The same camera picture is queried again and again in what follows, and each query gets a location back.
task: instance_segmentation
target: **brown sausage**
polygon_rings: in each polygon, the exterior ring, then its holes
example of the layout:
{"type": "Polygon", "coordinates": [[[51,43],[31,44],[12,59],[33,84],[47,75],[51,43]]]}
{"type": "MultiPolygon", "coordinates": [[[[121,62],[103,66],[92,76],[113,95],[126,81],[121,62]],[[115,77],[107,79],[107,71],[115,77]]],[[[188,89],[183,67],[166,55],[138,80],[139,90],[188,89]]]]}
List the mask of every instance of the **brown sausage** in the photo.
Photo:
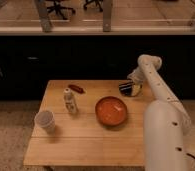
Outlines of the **brown sausage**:
{"type": "Polygon", "coordinates": [[[78,92],[78,93],[80,93],[80,94],[85,93],[84,90],[83,90],[81,87],[77,86],[77,85],[69,84],[68,87],[69,87],[70,89],[72,89],[73,91],[76,91],[76,92],[78,92]]]}

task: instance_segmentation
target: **orange bowl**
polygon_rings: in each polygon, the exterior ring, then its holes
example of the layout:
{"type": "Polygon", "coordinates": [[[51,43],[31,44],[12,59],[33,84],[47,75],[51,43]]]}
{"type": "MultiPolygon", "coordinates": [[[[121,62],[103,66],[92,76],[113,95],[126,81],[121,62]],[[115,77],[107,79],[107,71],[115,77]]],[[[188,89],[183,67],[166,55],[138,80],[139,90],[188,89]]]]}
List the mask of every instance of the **orange bowl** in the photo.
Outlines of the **orange bowl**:
{"type": "Polygon", "coordinates": [[[117,97],[107,96],[100,99],[95,106],[96,116],[104,125],[116,126],[127,118],[127,107],[117,97]]]}

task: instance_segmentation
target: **white cup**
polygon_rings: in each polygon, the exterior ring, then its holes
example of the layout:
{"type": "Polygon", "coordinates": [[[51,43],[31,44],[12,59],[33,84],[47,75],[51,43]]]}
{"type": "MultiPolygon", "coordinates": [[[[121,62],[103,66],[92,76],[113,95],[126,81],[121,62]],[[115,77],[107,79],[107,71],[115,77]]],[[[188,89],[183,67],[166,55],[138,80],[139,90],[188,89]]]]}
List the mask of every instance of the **white cup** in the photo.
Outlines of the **white cup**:
{"type": "Polygon", "coordinates": [[[55,129],[55,119],[51,111],[44,110],[38,112],[35,115],[34,122],[47,133],[52,133],[55,129]]]}

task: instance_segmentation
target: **wooden table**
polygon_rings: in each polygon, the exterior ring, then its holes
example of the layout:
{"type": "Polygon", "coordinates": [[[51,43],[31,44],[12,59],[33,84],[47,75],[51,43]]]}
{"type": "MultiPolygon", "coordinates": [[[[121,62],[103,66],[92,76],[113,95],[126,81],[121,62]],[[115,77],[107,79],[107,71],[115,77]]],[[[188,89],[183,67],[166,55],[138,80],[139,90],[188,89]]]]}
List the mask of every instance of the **wooden table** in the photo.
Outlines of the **wooden table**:
{"type": "Polygon", "coordinates": [[[145,84],[137,97],[124,97],[118,85],[125,80],[52,80],[49,81],[41,110],[54,112],[56,130],[48,135],[35,126],[24,165],[42,166],[143,166],[143,112],[153,100],[145,84]],[[67,112],[63,91],[76,84],[85,94],[74,93],[79,108],[76,116],[67,112]],[[114,128],[101,125],[95,105],[105,96],[115,96],[128,108],[128,120],[114,128]]]}

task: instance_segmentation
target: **floor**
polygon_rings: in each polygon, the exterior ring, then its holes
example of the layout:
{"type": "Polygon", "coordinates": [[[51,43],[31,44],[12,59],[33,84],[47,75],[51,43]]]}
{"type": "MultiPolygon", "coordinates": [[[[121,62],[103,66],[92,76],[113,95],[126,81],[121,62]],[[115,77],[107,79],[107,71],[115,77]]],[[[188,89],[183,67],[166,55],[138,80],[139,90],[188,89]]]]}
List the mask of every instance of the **floor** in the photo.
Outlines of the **floor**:
{"type": "MultiPolygon", "coordinates": [[[[187,152],[195,155],[195,100],[184,100],[193,127],[184,137],[187,152]]],[[[23,158],[40,101],[0,101],[0,171],[44,171],[43,167],[23,166],[23,158]]],[[[131,167],[60,167],[60,171],[144,171],[131,167]]]]}
{"type": "MultiPolygon", "coordinates": [[[[83,10],[83,0],[70,0],[63,5],[75,8],[76,14],[64,11],[64,21],[55,13],[54,26],[101,26],[102,15],[95,4],[83,10]]],[[[195,0],[113,0],[112,26],[183,26],[195,11],[195,0]]],[[[0,8],[0,26],[40,26],[34,0],[7,0],[0,8]]]]}

